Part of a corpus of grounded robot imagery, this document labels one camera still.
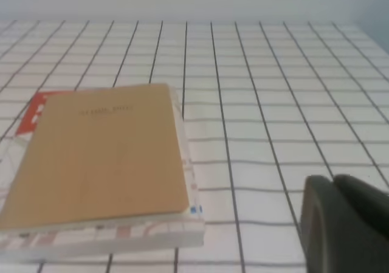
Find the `grout line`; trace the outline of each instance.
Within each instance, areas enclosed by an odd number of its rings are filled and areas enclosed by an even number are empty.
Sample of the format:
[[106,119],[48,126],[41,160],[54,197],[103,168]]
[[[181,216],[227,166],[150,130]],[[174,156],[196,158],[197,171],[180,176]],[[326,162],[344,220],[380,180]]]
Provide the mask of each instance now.
[[113,254],[109,254],[109,258],[108,258],[108,262],[107,262],[107,267],[105,269],[105,273],[110,273],[113,258],[114,258]]
[[156,47],[156,52],[154,54],[153,65],[151,67],[150,79],[149,79],[148,83],[151,83],[151,79],[153,77],[154,67],[156,65],[156,58],[157,58],[157,53],[158,53],[159,41],[160,41],[160,34],[162,33],[163,26],[164,26],[164,21],[160,22],[160,29],[159,29],[159,34],[158,34],[157,47]]
[[20,36],[14,43],[11,44],[11,46],[4,51],[2,54],[0,54],[0,60],[8,53],[10,52],[20,41],[22,41],[26,36],[29,35],[33,30],[35,30],[36,27],[38,27],[40,21],[37,21],[29,30],[27,30],[23,35]]
[[131,39],[130,39],[130,41],[129,41],[129,43],[128,43],[126,52],[125,52],[124,57],[123,57],[123,60],[122,60],[122,63],[120,64],[120,67],[119,67],[119,69],[118,69],[118,71],[117,71],[117,74],[116,74],[116,76],[115,76],[114,84],[113,84],[113,86],[112,86],[113,88],[114,88],[115,85],[116,85],[117,78],[119,77],[120,71],[122,71],[122,67],[123,67],[124,61],[126,60],[127,53],[128,53],[129,48],[130,48],[130,46],[131,46],[131,43],[133,42],[133,39],[134,39],[136,30],[137,30],[137,28],[138,28],[138,24],[139,24],[139,21],[136,22],[135,29],[134,29],[134,31],[133,31],[133,35],[131,36]]
[[2,28],[2,30],[0,31],[0,36],[5,33],[9,28],[11,28],[15,23],[17,22],[17,20],[13,20],[12,22],[10,22],[8,25],[6,25],[4,28]]
[[12,81],[12,79],[24,68],[28,65],[28,63],[35,57],[36,54],[39,53],[39,51],[50,41],[50,39],[62,28],[65,21],[62,21],[61,24],[50,34],[50,36],[47,37],[47,39],[40,45],[40,47],[37,48],[36,51],[27,59],[7,80],[4,86],[1,87],[0,92],[2,92]]
[[75,85],[74,90],[78,89],[78,87],[80,86],[80,84],[81,84],[82,80],[84,79],[86,73],[88,72],[89,68],[91,67],[93,61],[95,60],[95,57],[97,56],[98,52],[102,48],[102,45],[104,44],[105,39],[107,39],[107,36],[110,33],[110,31],[111,31],[111,29],[112,29],[112,27],[114,25],[114,22],[115,21],[112,21],[111,25],[109,26],[108,31],[105,33],[101,43],[98,45],[98,48],[96,49],[95,53],[93,54],[93,56],[92,56],[92,58],[91,58],[91,60],[90,60],[90,62],[88,64],[88,66],[86,67],[86,69],[84,70],[83,74],[81,75],[78,83]]
[[366,59],[367,60],[367,62],[369,62],[369,64],[379,73],[379,74],[381,74],[381,76],[387,81],[387,82],[389,82],[389,79],[382,73],[382,71],[359,49],[359,47],[358,46],[356,46],[356,44],[353,42],[353,41],[351,41],[351,39],[349,39],[348,37],[347,37],[347,35],[342,31],[342,30],[340,30],[339,28],[338,28],[338,26],[333,22],[332,23],[333,24],[333,26],[335,27],[335,29],[337,29],[338,30],[338,32],[339,33],[341,33],[342,34],[342,36],[351,44],[351,45],[353,45],[354,46],[354,48],[364,57],[364,59]]
[[[182,115],[183,123],[185,117],[185,74],[186,74],[186,67],[187,67],[187,38],[188,38],[188,22],[185,23],[184,73],[182,74],[181,115]],[[179,262],[179,248],[177,247],[174,249],[174,266],[173,266],[174,273],[178,273],[178,262]]]
[[184,113],[185,113],[185,79],[186,79],[186,72],[187,72],[187,70],[186,70],[186,68],[187,68],[187,39],[188,39],[188,22],[186,22],[186,24],[185,24],[184,73],[183,73],[183,81],[182,81],[181,113],[182,113],[183,120],[184,120]]
[[[324,40],[321,38],[321,36],[316,32],[316,30],[312,27],[311,23],[308,23],[308,25],[311,27],[312,31],[317,35],[317,37],[322,41],[322,43],[326,46],[326,48],[328,49],[328,51],[331,52],[331,54],[333,55],[333,57],[339,62],[339,64],[344,68],[344,70],[350,75],[350,77],[356,82],[356,79],[351,75],[351,73],[347,70],[347,68],[344,67],[344,65],[342,64],[342,62],[339,60],[339,58],[334,54],[334,52],[331,50],[331,48],[328,47],[328,45],[324,42]],[[378,173],[380,174],[382,180],[384,181],[384,183],[387,185],[387,187],[389,187],[389,182],[388,180],[386,179],[386,177],[384,176],[383,172],[381,171],[381,169],[378,167],[376,161],[374,160],[374,158],[372,157],[372,155],[370,154],[370,152],[368,151],[366,145],[361,141],[360,137],[358,136],[358,134],[356,133],[356,131],[354,130],[353,126],[350,124],[350,122],[348,121],[348,119],[346,118],[346,115],[343,113],[342,109],[340,108],[340,106],[337,104],[337,102],[335,101],[334,97],[330,94],[330,92],[328,91],[328,89],[326,88],[325,84],[322,82],[322,79],[320,78],[320,76],[318,75],[318,73],[316,72],[316,70],[312,67],[312,70],[315,72],[317,78],[320,80],[320,82],[322,83],[323,87],[327,90],[327,93],[328,95],[330,96],[331,100],[334,102],[334,104],[336,105],[336,107],[338,108],[339,112],[341,113],[341,115],[343,116],[343,118],[345,119],[347,125],[350,127],[351,131],[353,132],[354,136],[357,138],[357,140],[360,142],[362,148],[365,150],[366,152],[366,155],[369,157],[369,159],[371,160],[371,162],[373,163],[373,165],[376,167]],[[377,111],[380,112],[379,108],[374,104],[374,106],[376,107]],[[382,117],[384,119],[386,119],[386,122],[388,123],[388,119],[382,114]]]
[[225,127],[225,121],[224,121],[223,101],[222,101],[222,95],[221,95],[221,89],[220,89],[218,61],[216,59],[216,49],[215,49],[215,41],[214,41],[214,38],[213,38],[212,22],[210,23],[210,26],[211,26],[213,56],[214,56],[214,59],[215,59],[216,79],[218,81],[218,89],[219,89],[220,112],[221,112],[223,131],[224,131],[224,139],[225,139],[225,152],[226,152],[226,155],[227,155],[227,162],[228,162],[228,166],[229,166],[230,184],[231,184],[231,188],[232,188],[231,189],[231,196],[232,196],[232,203],[233,203],[233,210],[234,210],[234,217],[235,217],[236,234],[237,234],[237,237],[238,237],[238,247],[239,247],[239,256],[240,256],[240,261],[241,261],[240,262],[241,263],[241,270],[242,270],[242,273],[246,273],[246,267],[245,267],[245,264],[244,264],[244,254],[243,254],[241,230],[240,230],[239,221],[238,221],[238,209],[237,209],[237,206],[236,206],[236,197],[235,197],[235,191],[234,191],[234,185],[233,185],[232,167],[231,167],[231,161],[230,161],[230,150],[229,150],[229,143],[228,143],[228,140],[227,140],[227,129]]
[[283,174],[282,174],[282,171],[281,171],[281,167],[280,167],[280,164],[279,164],[279,161],[278,161],[278,158],[277,158],[277,153],[275,152],[275,148],[274,148],[273,141],[272,141],[272,138],[271,138],[271,135],[270,135],[269,127],[267,125],[267,122],[266,122],[266,119],[265,119],[265,116],[264,116],[264,113],[263,113],[261,101],[260,101],[258,92],[257,92],[256,87],[255,87],[255,82],[254,82],[254,79],[253,79],[253,76],[252,76],[252,73],[251,73],[249,62],[248,62],[247,57],[246,57],[246,52],[244,50],[243,43],[242,43],[242,40],[241,40],[241,36],[240,36],[239,30],[238,30],[238,25],[237,25],[236,22],[235,22],[235,29],[236,29],[236,34],[238,35],[239,43],[241,45],[241,50],[242,50],[242,54],[243,54],[243,57],[244,57],[244,61],[246,62],[247,71],[248,71],[249,76],[250,76],[251,84],[253,86],[253,90],[254,90],[254,93],[255,93],[256,103],[257,103],[257,106],[260,109],[261,118],[262,118],[265,130],[266,130],[266,135],[267,135],[267,138],[269,140],[269,144],[270,144],[271,150],[272,150],[272,154],[273,154],[273,158],[274,158],[274,161],[275,161],[275,165],[277,167],[277,172],[278,172],[278,175],[280,177],[280,181],[281,181],[282,186],[283,186],[285,198],[286,198],[287,204],[289,206],[289,210],[290,210],[293,222],[294,222],[294,226],[295,226],[296,231],[297,231],[298,239],[300,240],[301,249],[304,252],[303,245],[302,245],[302,242],[301,242],[301,233],[300,233],[300,228],[298,226],[297,217],[296,217],[295,212],[293,210],[292,201],[291,201],[291,199],[289,197],[289,193],[288,193],[287,188],[286,188],[285,180],[284,180],[284,177],[283,177]]
[[303,110],[302,110],[302,108],[301,108],[302,104],[301,104],[301,105],[299,104],[299,102],[298,102],[298,100],[297,100],[297,98],[296,98],[296,96],[295,96],[295,93],[294,93],[294,91],[293,91],[291,85],[289,84],[289,81],[288,81],[287,78],[286,78],[286,75],[285,75],[285,73],[284,73],[284,70],[283,70],[283,68],[281,67],[280,61],[278,60],[278,58],[277,58],[277,56],[276,56],[276,54],[275,54],[275,52],[274,52],[274,50],[273,50],[273,48],[272,48],[272,46],[271,46],[271,44],[270,44],[270,41],[267,39],[267,35],[266,35],[266,33],[265,33],[264,29],[263,29],[263,26],[262,26],[261,22],[260,22],[260,28],[261,28],[261,31],[262,31],[263,35],[265,36],[265,39],[266,39],[267,42],[269,43],[269,47],[270,47],[270,49],[271,49],[271,51],[272,51],[272,53],[273,53],[273,55],[274,55],[274,58],[275,58],[276,61],[277,61],[277,65],[278,65],[278,67],[279,67],[279,69],[280,69],[280,72],[282,73],[282,76],[284,77],[284,80],[285,80],[285,82],[286,82],[286,84],[287,84],[287,86],[288,86],[288,88],[289,88],[289,91],[291,92],[291,95],[293,96],[293,99],[294,99],[294,101],[295,101],[295,103],[296,103],[296,105],[297,105],[297,108],[298,108],[298,110],[299,110],[299,112],[300,112],[300,114],[301,114],[301,116],[302,116],[302,118],[303,118],[303,120],[304,120],[304,123],[305,123],[305,125],[306,125],[306,127],[307,127],[307,129],[308,129],[308,131],[309,131],[309,133],[310,133],[310,135],[311,135],[311,137],[312,137],[312,139],[314,140],[314,143],[315,143],[315,145],[316,145],[316,148],[317,148],[318,152],[320,153],[320,156],[322,157],[322,159],[323,159],[323,161],[324,161],[324,164],[325,164],[327,170],[329,171],[330,176],[331,176],[332,178],[334,178],[334,175],[333,175],[333,173],[332,173],[332,171],[331,171],[331,169],[330,169],[330,167],[329,167],[329,165],[328,165],[328,162],[327,162],[327,160],[326,160],[326,158],[325,158],[325,156],[324,156],[324,154],[323,154],[323,151],[322,151],[322,149],[320,148],[319,144],[317,143],[315,134],[313,133],[311,127],[309,126],[308,121],[306,120],[306,117],[305,117],[305,115],[304,115],[304,112],[303,112]]

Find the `white tile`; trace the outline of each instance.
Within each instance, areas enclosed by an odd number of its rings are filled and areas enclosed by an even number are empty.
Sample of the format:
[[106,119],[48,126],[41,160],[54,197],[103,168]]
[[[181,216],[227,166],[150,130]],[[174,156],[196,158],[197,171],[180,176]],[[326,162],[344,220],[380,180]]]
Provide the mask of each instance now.
[[200,191],[205,221],[234,221],[231,191]]
[[9,86],[35,87],[40,86],[46,74],[17,74],[11,80]]
[[158,77],[153,75],[151,78],[152,83],[167,83],[169,86],[182,89],[182,78],[180,77]]
[[235,192],[240,221],[265,223],[292,223],[293,218],[285,194],[242,191]]
[[382,75],[373,67],[348,67],[347,69],[354,78],[382,78]]
[[38,264],[0,264],[2,273],[36,273]]
[[132,86],[132,85],[147,84],[149,79],[150,79],[149,77],[141,76],[141,75],[130,76],[130,77],[120,75],[117,78],[115,86]]
[[283,68],[285,66],[309,66],[306,59],[303,57],[280,57],[278,58],[278,62]]
[[374,161],[379,164],[389,164],[389,145],[387,144],[366,144],[366,148],[373,157]]
[[338,57],[362,57],[357,49],[350,48],[332,48],[331,49],[334,55]]
[[29,101],[36,89],[10,89],[5,88],[0,92],[0,101],[8,100],[8,101]]
[[216,76],[216,69],[214,66],[187,66],[185,71],[187,76]]
[[363,92],[333,92],[332,97],[340,105],[371,106],[367,96]]
[[185,90],[185,103],[215,103],[220,104],[219,102],[219,92],[217,90],[215,91],[197,91],[197,90],[191,90],[187,89]]
[[150,66],[138,66],[138,65],[123,65],[120,71],[121,75],[150,75]]
[[280,164],[289,162],[322,162],[314,143],[273,143]]
[[225,119],[261,120],[260,109],[257,106],[223,106]]
[[225,164],[193,164],[199,188],[231,187],[229,167]]
[[255,66],[277,66],[277,61],[274,57],[252,56],[246,58],[250,66],[250,70]]
[[126,52],[126,45],[124,46],[109,46],[109,45],[103,45],[100,50],[98,51],[98,54],[100,55],[124,55]]
[[12,74],[0,74],[0,86],[4,86],[10,80]]
[[382,49],[362,49],[363,54],[365,54],[368,58],[389,58],[389,55]]
[[365,150],[354,143],[320,143],[329,164],[371,164]]
[[241,225],[244,258],[247,262],[300,263],[304,254],[294,226]]
[[384,122],[375,108],[341,107],[347,120],[353,122]]
[[31,57],[30,54],[7,53],[1,58],[2,63],[24,63]]
[[250,267],[246,265],[247,273],[306,273],[305,266],[291,268],[265,268],[265,267]]
[[90,55],[76,55],[76,54],[67,54],[63,59],[62,63],[70,64],[70,63],[84,63],[89,64],[93,58],[93,54]]
[[359,91],[360,87],[351,78],[322,78],[329,91]]
[[186,119],[221,119],[220,106],[185,106]]
[[267,128],[272,140],[312,140],[304,123],[268,123]]
[[12,123],[12,119],[0,120],[0,137],[4,135],[4,133],[12,125]]
[[57,265],[45,264],[42,273],[104,273],[105,265]]
[[229,78],[223,77],[220,78],[220,88],[221,89],[253,89],[253,84],[249,78]]
[[184,73],[184,66],[155,65],[154,75],[177,75]]
[[240,273],[242,268],[240,265],[178,265],[178,273]]
[[232,161],[258,161],[274,163],[270,144],[267,142],[234,142],[229,140]]
[[12,74],[22,66],[22,63],[0,63],[0,73]]
[[383,191],[389,191],[375,167],[331,167],[334,175],[351,175]]
[[389,82],[381,80],[359,80],[359,84],[366,91],[389,91]]
[[351,58],[342,57],[342,58],[339,58],[339,60],[342,62],[342,64],[344,66],[346,66],[348,68],[349,71],[351,71],[349,67],[352,67],[352,66],[371,67],[369,61],[366,60],[365,58],[361,58],[361,57],[351,57]]
[[68,86],[75,87],[77,83],[80,81],[81,75],[51,75],[44,86]]
[[310,67],[282,67],[286,77],[315,77],[315,73]]
[[297,107],[262,106],[267,121],[303,121]]
[[218,81],[216,78],[207,78],[207,77],[196,77],[196,78],[191,78],[187,77],[185,78],[185,88],[190,89],[190,88],[198,88],[198,89],[217,89],[218,88]]
[[224,138],[222,122],[185,122],[188,139]]
[[274,66],[252,66],[250,70],[253,78],[282,77],[280,69]]
[[285,79],[279,78],[254,78],[256,89],[273,89],[273,90],[289,90]]
[[386,93],[371,92],[369,97],[377,106],[389,105],[389,95]]
[[370,58],[370,61],[377,67],[389,67],[389,57]]
[[246,77],[249,78],[249,71],[246,66],[218,66],[220,77]]
[[302,165],[302,166],[280,166],[288,190],[304,190],[305,180],[308,176],[319,175],[330,179],[329,171],[323,166]]
[[192,160],[201,161],[226,161],[224,140],[209,142],[189,142]]
[[115,76],[94,76],[85,75],[80,83],[80,87],[110,88],[114,84]]
[[190,260],[238,261],[239,250],[236,226],[234,224],[207,226],[202,247],[180,249],[179,262]]
[[289,91],[257,91],[261,104],[290,104],[295,105],[295,101]]
[[334,66],[340,66],[339,62],[333,58],[333,57],[310,57],[309,62],[314,66],[314,67],[324,67],[324,66],[329,66],[329,67],[334,67]]
[[158,250],[150,252],[132,252],[114,255],[116,261],[173,261],[174,250]]
[[38,54],[31,59],[31,63],[57,63],[61,60],[61,57],[61,54]]
[[305,78],[291,78],[288,79],[288,82],[293,91],[301,90],[301,89],[309,89],[314,91],[324,91],[324,87],[319,79],[305,79]]
[[87,68],[87,64],[59,64],[53,74],[75,74],[81,75]]
[[307,48],[304,50],[305,55],[310,59],[311,57],[332,57],[330,51],[326,48]]
[[16,117],[26,103],[0,103],[0,117]]
[[267,139],[266,129],[261,122],[226,122],[228,138]]
[[55,67],[55,63],[32,64],[29,63],[21,70],[21,74],[48,74]]
[[[189,62],[191,63],[195,63],[196,60],[198,60],[198,64],[212,64],[212,65],[215,65],[215,61],[211,58],[192,58],[190,60],[188,60],[187,58],[187,64]],[[240,66],[246,66],[246,62],[244,61],[243,59],[243,55],[242,57],[218,57],[218,66],[228,66],[228,65],[240,65]]]
[[354,124],[353,128],[362,141],[389,141],[389,125]]
[[222,101],[226,103],[252,103],[257,104],[254,91],[222,90]]
[[310,123],[316,140],[350,140],[357,141],[347,124],[318,124]]
[[315,67],[320,77],[349,77],[342,67]]
[[334,104],[326,92],[299,92],[295,91],[294,95],[299,104]]
[[337,121],[344,122],[341,113],[336,107],[301,107],[304,116],[308,122],[310,121]]
[[235,188],[258,188],[282,190],[276,165],[232,163]]

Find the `white tiled surface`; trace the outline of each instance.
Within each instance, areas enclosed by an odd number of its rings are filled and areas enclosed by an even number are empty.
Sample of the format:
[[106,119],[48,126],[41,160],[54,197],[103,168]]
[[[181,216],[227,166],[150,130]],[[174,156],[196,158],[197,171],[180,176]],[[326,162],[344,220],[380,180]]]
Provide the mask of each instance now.
[[167,82],[183,102],[204,247],[1,272],[302,273],[305,177],[388,191],[389,56],[354,26],[0,22],[1,150],[37,91]]

